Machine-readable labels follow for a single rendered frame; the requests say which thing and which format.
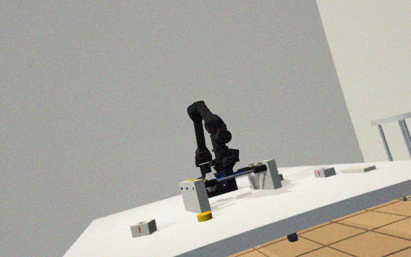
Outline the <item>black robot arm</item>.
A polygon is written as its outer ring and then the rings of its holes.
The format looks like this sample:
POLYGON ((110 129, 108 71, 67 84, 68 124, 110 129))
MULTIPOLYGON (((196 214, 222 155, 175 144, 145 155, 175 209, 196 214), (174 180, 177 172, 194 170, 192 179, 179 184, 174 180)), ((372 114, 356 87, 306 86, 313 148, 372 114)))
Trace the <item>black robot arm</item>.
MULTIPOLYGON (((196 167, 200 167, 202 174, 200 178, 204 178, 207 173, 212 172, 209 163, 206 163, 212 160, 212 154, 206 148, 202 120, 205 121, 204 126, 206 131, 210 133, 213 147, 230 142, 232 136, 230 131, 226 130, 227 127, 223 120, 218 115, 212 114, 205 105, 204 101, 197 101, 193 103, 187 108, 187 112, 193 121, 196 133, 196 141, 198 146, 196 149, 196 167)), ((227 157, 235 155, 239 157, 238 149, 227 148, 226 153, 227 157)))

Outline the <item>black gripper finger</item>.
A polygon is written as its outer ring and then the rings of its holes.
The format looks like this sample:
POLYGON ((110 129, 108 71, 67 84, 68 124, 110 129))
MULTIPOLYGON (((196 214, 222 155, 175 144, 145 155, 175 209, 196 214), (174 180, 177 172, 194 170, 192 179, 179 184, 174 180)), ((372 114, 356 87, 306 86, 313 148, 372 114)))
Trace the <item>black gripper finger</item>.
POLYGON ((234 167, 235 164, 236 163, 232 163, 232 164, 229 164, 229 165, 221 166, 227 177, 232 176, 233 167, 234 167))
MULTIPOLYGON (((224 166, 224 165, 221 165, 221 166, 224 166)), ((213 167, 216 170, 216 172, 219 174, 219 176, 220 176, 220 171, 223 171, 221 166, 213 167)))

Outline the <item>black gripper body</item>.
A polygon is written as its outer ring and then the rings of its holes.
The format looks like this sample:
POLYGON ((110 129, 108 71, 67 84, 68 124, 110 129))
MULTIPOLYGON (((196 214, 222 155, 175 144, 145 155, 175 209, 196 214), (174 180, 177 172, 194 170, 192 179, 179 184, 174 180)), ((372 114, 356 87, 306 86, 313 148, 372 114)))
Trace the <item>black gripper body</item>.
POLYGON ((228 156, 226 153, 226 149, 228 146, 225 144, 219 145, 219 146, 214 146, 212 152, 215 154, 215 159, 209 161, 209 166, 221 166, 221 165, 229 165, 235 162, 239 162, 239 157, 238 156, 228 156))

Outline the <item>yellow short cylinder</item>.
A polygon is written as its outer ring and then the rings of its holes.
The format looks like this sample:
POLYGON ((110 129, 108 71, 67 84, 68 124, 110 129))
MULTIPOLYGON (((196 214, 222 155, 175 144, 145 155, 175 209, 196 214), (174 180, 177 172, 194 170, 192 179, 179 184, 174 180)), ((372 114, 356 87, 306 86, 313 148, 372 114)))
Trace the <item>yellow short cylinder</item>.
POLYGON ((209 212, 205 212, 205 213, 200 213, 197 215, 198 218, 198 222, 203 222, 203 221, 208 221, 210 219, 212 219, 212 213, 209 212))

